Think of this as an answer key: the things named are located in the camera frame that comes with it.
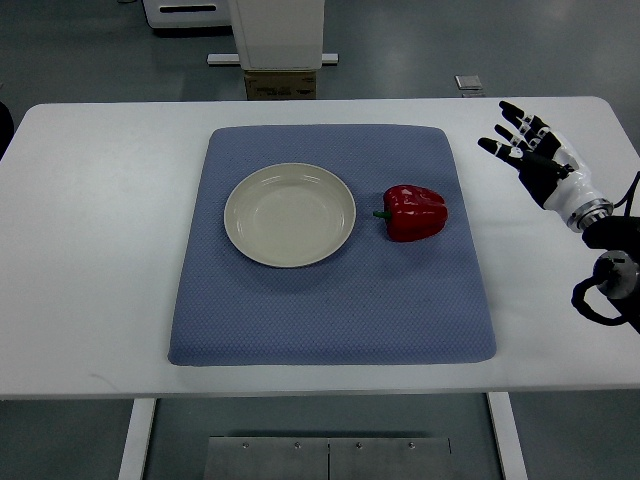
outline white plate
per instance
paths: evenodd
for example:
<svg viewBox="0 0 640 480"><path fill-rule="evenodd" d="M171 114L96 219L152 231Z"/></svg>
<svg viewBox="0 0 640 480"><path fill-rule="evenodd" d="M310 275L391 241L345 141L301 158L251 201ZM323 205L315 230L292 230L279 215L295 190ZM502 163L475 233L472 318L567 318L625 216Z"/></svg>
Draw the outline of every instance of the white plate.
<svg viewBox="0 0 640 480"><path fill-rule="evenodd" d="M356 204L333 173L304 163L258 170L234 188L224 226L238 250L272 267L301 267L328 257L349 238Z"/></svg>

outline cardboard box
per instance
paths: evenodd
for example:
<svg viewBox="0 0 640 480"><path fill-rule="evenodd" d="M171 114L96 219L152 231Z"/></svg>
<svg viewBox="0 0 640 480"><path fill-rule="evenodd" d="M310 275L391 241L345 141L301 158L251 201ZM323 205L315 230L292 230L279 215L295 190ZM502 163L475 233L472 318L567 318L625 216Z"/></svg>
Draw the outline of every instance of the cardboard box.
<svg viewBox="0 0 640 480"><path fill-rule="evenodd" d="M246 71L247 100L315 100L316 72Z"/></svg>

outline table top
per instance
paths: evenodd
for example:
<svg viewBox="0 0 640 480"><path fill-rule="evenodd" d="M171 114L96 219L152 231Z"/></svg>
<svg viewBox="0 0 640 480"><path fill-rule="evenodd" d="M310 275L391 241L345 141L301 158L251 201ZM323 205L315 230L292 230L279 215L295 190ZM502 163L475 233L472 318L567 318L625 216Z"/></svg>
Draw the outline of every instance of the table top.
<svg viewBox="0 0 640 480"><path fill-rule="evenodd" d="M498 99L59 104L31 109L0 162L0 398L436 393L640 386L640 335L570 304L599 251L539 209L476 141ZM609 199L640 159L598 98L516 98L561 131ZM212 132L384 123L450 142L496 333L488 361L178 367L167 352ZM594 307L612 314L595 295Z"/></svg>

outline metal plate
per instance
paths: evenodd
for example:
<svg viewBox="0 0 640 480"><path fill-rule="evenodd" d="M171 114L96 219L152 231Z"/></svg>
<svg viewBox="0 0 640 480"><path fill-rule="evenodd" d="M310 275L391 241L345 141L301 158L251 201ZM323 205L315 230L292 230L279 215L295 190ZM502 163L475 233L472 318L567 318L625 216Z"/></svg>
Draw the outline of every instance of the metal plate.
<svg viewBox="0 0 640 480"><path fill-rule="evenodd" d="M211 437L204 480L327 480L326 438Z"/></svg>
<svg viewBox="0 0 640 480"><path fill-rule="evenodd" d="M446 438L211 437L205 480L450 480Z"/></svg>
<svg viewBox="0 0 640 480"><path fill-rule="evenodd" d="M448 480L446 438L332 438L331 480Z"/></svg>

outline blue mat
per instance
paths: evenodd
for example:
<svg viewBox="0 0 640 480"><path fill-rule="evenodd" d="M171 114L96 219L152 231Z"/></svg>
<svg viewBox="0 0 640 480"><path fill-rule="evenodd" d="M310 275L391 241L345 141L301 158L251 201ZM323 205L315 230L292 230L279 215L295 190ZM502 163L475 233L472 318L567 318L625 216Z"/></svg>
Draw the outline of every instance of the blue mat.
<svg viewBox="0 0 640 480"><path fill-rule="evenodd" d="M277 163L318 165L351 189L357 218L334 255L276 269L226 236L233 188ZM382 195L396 184L439 192L438 235L391 242ZM217 130L205 159L182 269L169 360L176 365L478 362L495 337L445 134L404 125L295 125Z"/></svg>

